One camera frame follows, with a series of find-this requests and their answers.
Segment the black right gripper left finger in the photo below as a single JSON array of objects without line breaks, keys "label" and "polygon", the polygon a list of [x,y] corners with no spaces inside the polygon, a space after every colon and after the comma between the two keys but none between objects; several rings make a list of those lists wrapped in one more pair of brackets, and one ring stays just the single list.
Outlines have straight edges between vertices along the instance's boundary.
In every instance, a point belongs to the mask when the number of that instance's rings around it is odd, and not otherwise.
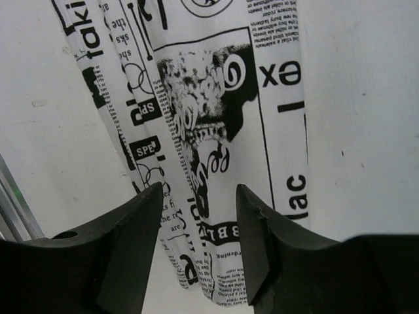
[{"label": "black right gripper left finger", "polygon": [[161,183],[52,238],[1,241],[2,313],[141,313]]}]

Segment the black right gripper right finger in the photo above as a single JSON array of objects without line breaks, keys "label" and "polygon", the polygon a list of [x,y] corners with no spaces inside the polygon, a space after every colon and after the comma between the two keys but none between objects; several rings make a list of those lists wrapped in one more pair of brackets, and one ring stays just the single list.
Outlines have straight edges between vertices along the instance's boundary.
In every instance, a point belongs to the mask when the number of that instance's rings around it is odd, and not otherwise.
[{"label": "black right gripper right finger", "polygon": [[418,236],[335,241],[236,189],[247,302],[256,313],[417,313]]}]

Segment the newspaper print trousers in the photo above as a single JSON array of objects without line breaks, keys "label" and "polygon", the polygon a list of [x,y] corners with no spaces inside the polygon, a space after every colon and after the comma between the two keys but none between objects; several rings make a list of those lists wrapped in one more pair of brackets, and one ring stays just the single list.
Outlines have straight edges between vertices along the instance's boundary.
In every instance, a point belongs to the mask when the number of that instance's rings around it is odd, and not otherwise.
[{"label": "newspaper print trousers", "polygon": [[247,301],[244,184],[308,225],[295,1],[53,1],[136,190],[163,187],[160,242],[185,289]]}]

